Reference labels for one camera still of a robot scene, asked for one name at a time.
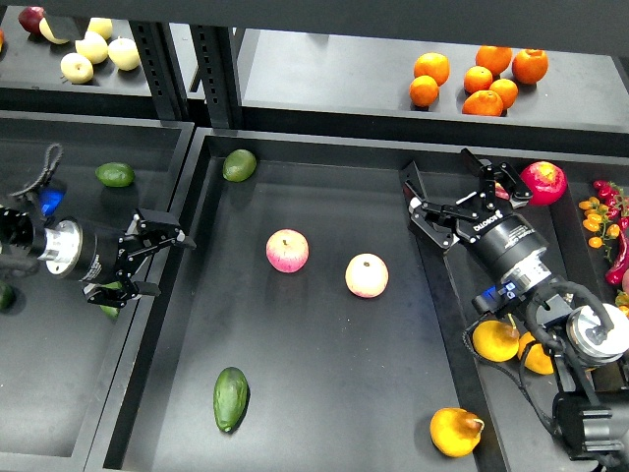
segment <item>orange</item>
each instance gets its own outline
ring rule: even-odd
[[[443,54],[438,52],[427,52],[422,54],[415,62],[413,68],[415,77],[431,76],[438,86],[445,84],[450,77],[450,61]]]
[[[499,76],[511,64],[512,55],[510,47],[481,46],[476,53],[476,65],[485,67],[495,76]]]
[[[463,87],[469,93],[479,90],[489,90],[493,82],[493,74],[486,67],[474,66],[468,69],[463,78]]]
[[[541,49],[522,49],[513,58],[511,72],[516,81],[532,85],[548,71],[548,56]]]
[[[416,106],[430,106],[439,96],[439,87],[431,76],[419,76],[411,82],[409,95]]]
[[[463,103],[463,113],[467,115],[500,116],[502,98],[495,91],[479,90],[468,96]]]
[[[511,108],[518,96],[518,86],[508,79],[498,79],[489,86],[489,90],[495,91],[502,99],[502,108]]]

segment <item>black cable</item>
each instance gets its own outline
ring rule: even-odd
[[[37,190],[39,187],[46,185],[52,179],[52,175],[57,170],[59,161],[63,156],[63,147],[59,143],[54,143],[46,148],[46,152],[43,158],[43,167],[41,173],[30,184],[26,184],[21,190],[9,194],[9,197],[19,198],[23,197],[29,192]]]

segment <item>fruit pile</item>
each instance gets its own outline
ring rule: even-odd
[[[463,88],[469,95],[462,112],[472,115],[501,116],[518,96],[518,86],[534,85],[548,70],[548,56],[541,49],[523,49],[513,58],[510,47],[483,45],[476,54],[476,65],[468,69]],[[514,81],[500,78],[511,65]],[[409,87],[413,103],[429,107],[439,96],[439,88],[450,75],[450,63],[437,52],[421,55],[414,66],[415,78]]]
[[[624,190],[606,180],[596,180],[593,184],[597,192],[595,197],[579,202],[584,211],[583,227],[594,233],[588,239],[588,245],[594,249],[602,249],[604,258],[611,267],[605,274],[605,281],[618,290],[615,303],[625,315],[629,316],[629,197]],[[612,258],[617,247],[615,259]]]
[[[44,36],[53,44],[65,44],[69,39],[55,37],[41,7],[26,7],[18,16],[22,28],[33,35]],[[109,58],[121,71],[131,71],[140,65],[140,53],[131,39],[118,37],[109,44],[113,22],[107,18],[92,18],[85,37],[75,41],[77,52],[61,59],[61,73],[72,84],[85,84],[94,76],[93,66]]]

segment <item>yellow apple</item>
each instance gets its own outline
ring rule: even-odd
[[[94,76],[94,68],[89,60],[78,52],[66,54],[61,59],[61,72],[73,84],[84,84]]]
[[[66,42],[68,42],[68,39],[59,39],[58,37],[55,37],[45,18],[42,18],[39,22],[39,30],[41,31],[41,34],[43,34],[43,37],[48,39],[50,42],[53,42],[55,44],[65,44]]]
[[[107,40],[111,37],[114,30],[113,22],[108,18],[92,18],[87,25],[88,31],[97,32],[103,39]]]
[[[132,39],[119,37],[109,43],[109,59],[118,69],[131,71],[140,65],[140,53]]]
[[[358,254],[347,265],[345,283],[359,297],[377,297],[386,288],[389,271],[384,261],[375,254]]]
[[[86,31],[86,37],[75,41],[75,46],[77,52],[85,56],[92,64],[100,64],[109,55],[107,41],[94,31]]]

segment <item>yellow fruit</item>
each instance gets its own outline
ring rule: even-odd
[[[493,362],[504,362],[518,353],[520,333],[515,325],[489,320],[477,326],[472,334],[474,349]]]
[[[529,332],[522,334],[518,346],[518,359],[522,359],[524,348],[527,347],[527,344],[533,340],[533,335]],[[527,362],[524,363],[524,367],[532,370],[536,374],[540,374],[541,376],[547,376],[554,372],[550,358],[545,352],[543,352],[543,347],[539,343],[535,344],[529,351]]]
[[[468,455],[481,440],[485,423],[463,408],[441,408],[430,420],[430,438],[450,457]]]

